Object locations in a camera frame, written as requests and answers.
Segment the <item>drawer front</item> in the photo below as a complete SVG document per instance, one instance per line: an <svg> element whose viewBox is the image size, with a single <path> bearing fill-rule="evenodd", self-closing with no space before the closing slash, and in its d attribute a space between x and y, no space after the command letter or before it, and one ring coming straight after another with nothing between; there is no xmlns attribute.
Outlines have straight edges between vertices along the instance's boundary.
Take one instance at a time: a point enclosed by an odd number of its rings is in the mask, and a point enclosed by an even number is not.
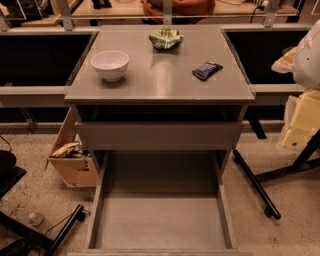
<svg viewBox="0 0 320 256"><path fill-rule="evenodd" d="M104 160L86 253L240 255L214 154L117 152Z"/></svg>
<svg viewBox="0 0 320 256"><path fill-rule="evenodd" d="M240 125L78 122L76 129L90 150L230 150L237 144Z"/></svg>

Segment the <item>metal stand leg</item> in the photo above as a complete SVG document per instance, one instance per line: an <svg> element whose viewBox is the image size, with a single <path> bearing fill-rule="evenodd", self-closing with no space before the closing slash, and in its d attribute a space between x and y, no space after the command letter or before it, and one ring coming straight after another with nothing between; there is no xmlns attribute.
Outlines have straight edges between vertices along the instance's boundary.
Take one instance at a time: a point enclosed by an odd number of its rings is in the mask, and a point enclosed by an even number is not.
<svg viewBox="0 0 320 256"><path fill-rule="evenodd" d="M273 180L276 178L284 177L290 174L295 174L298 172L306 171L315 167L320 167L320 158L315 160L309 160L310 156L317 150L320 145L320 130L310 139L308 145L305 149L301 152L299 157L296 161L287 167L276 169L273 171L265 172L262 174L254 175L253 172L250 170L249 166L246 164L242 156L237 150L233 150L233 154L235 156L235 160L239 163L242 169L245 171L246 175L252 182L254 188L259 193L260 197L266 204L265 214L268 217L274 216L276 219L281 218L281 214L274 206L272 201L270 200L269 196L265 192L265 190L261 186L261 182L265 182L268 180Z"/></svg>
<svg viewBox="0 0 320 256"><path fill-rule="evenodd" d="M261 126L261 123L257 117L248 117L247 118L252 130L257 135L258 139L263 140L267 138L267 135L264 133L264 130Z"/></svg>
<svg viewBox="0 0 320 256"><path fill-rule="evenodd" d="M24 118L26 119L27 123L29 124L30 131L34 132L34 130L37 128L38 124L32 113L28 108L20 108L21 113L24 115Z"/></svg>
<svg viewBox="0 0 320 256"><path fill-rule="evenodd" d="M306 0L295 0L293 4L293 8L295 8L298 11L298 14L295 16L290 16L287 18L286 23L298 23L300 14L302 12L303 6L305 4Z"/></svg>
<svg viewBox="0 0 320 256"><path fill-rule="evenodd" d="M96 27L96 26L98 26L99 25L99 20L89 20L89 22L90 22L90 26L92 26L92 27Z"/></svg>
<svg viewBox="0 0 320 256"><path fill-rule="evenodd" d="M233 150L233 154L234 154L234 156L236 158L236 162L241 165L242 169L245 171L246 175L248 176L248 178L252 182L252 185L257 190L257 192L259 193L260 197L262 198L262 200L266 204L266 209L264 211L266 216L267 217L273 216L277 220L279 220L281 218L280 212L277 210L277 208L275 207L275 205L273 204L273 202L269 198L268 194L265 192L263 187L260 185L260 183L257 180L256 176L253 174L253 172L251 171L249 166L246 164L246 162L244 161L244 159L242 158L240 153L237 150Z"/></svg>
<svg viewBox="0 0 320 256"><path fill-rule="evenodd" d="M28 228L27 226L21 224L20 222L6 216L4 213L0 211L0 223L3 224L5 227L12 229L13 232L19 234L24 238L25 241L28 242L31 246L41 247L46 250L45 256L52 256L56 249L59 247L62 240L65 238L69 230L71 229L74 222L78 220L83 220L84 213L83 213L84 206L78 205L76 210L73 214L69 217L66 224L60 230L60 233L57 235L55 240L51 240L50 238L46 237L38 233L37 231Z"/></svg>

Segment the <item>beige fabric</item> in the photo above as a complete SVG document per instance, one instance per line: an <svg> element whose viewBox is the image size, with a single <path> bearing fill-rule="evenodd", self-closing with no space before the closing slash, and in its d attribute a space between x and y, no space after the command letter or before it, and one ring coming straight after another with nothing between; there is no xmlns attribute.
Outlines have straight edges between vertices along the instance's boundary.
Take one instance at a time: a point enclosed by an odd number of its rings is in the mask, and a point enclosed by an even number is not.
<svg viewBox="0 0 320 256"><path fill-rule="evenodd" d="M60 158L67 157L78 145L79 145L78 142L66 143L62 147L57 149L52 154L52 157L60 157Z"/></svg>
<svg viewBox="0 0 320 256"><path fill-rule="evenodd" d="M275 61L271 69L275 72L285 74L293 71L293 58L296 54L297 47L292 48L284 56Z"/></svg>
<svg viewBox="0 0 320 256"><path fill-rule="evenodd" d="M288 149L304 148L310 138L320 129L320 91L303 93L296 103L288 130L281 146Z"/></svg>

